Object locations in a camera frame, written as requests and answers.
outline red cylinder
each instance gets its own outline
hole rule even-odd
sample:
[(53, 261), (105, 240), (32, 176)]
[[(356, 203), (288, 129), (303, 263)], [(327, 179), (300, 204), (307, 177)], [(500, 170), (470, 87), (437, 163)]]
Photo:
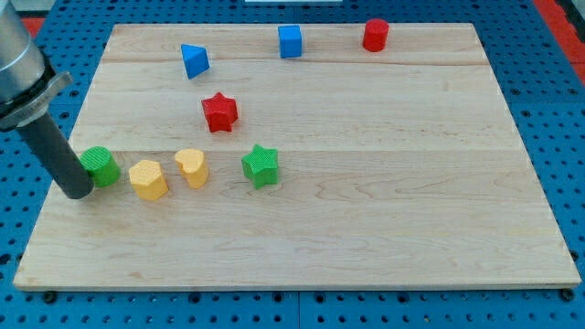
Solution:
[(390, 26), (384, 19), (373, 18), (366, 22), (363, 46), (371, 52), (382, 51), (386, 47), (386, 39)]

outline blue pegboard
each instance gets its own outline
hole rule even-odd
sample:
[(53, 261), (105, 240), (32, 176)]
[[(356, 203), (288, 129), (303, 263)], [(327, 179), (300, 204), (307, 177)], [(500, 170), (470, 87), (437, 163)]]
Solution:
[[(585, 273), (585, 90), (529, 0), (58, 0), (37, 37), (75, 84), (51, 114), (69, 135), (115, 23), (472, 22), (580, 273)], [(0, 327), (585, 327), (583, 285), (565, 291), (26, 293), (12, 285), (50, 177), (0, 134)]]

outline red object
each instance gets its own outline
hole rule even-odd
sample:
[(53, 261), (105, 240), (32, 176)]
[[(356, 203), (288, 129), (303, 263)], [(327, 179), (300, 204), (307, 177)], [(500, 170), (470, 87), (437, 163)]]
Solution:
[(238, 119), (236, 100), (225, 97), (218, 92), (210, 99), (202, 100), (203, 113), (209, 125), (209, 130), (231, 132), (231, 124)]
[(363, 46), (371, 52), (382, 51), (386, 47), (390, 26), (384, 19), (373, 18), (366, 22)]
[(36, 37), (40, 28), (43, 27), (43, 23), (45, 23), (45, 18), (23, 18), (22, 22), (27, 28), (28, 33)]
[(565, 10), (555, 0), (534, 0), (534, 4), (581, 82), (585, 83), (585, 45), (577, 37), (575, 27), (566, 18)]

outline black cylinder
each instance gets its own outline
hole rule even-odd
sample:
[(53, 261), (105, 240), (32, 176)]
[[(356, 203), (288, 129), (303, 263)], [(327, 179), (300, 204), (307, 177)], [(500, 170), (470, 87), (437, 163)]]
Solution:
[(48, 112), (16, 130), (68, 198), (91, 192), (93, 181)]

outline yellow block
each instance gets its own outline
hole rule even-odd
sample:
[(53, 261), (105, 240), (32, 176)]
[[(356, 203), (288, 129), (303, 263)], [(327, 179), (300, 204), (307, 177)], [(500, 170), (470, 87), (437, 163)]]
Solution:
[(203, 152), (193, 149), (181, 150), (175, 154), (175, 162), (189, 187), (200, 188), (207, 181), (209, 169)]
[(144, 200), (155, 201), (168, 192), (161, 164), (142, 160), (129, 170), (130, 183), (136, 195)]

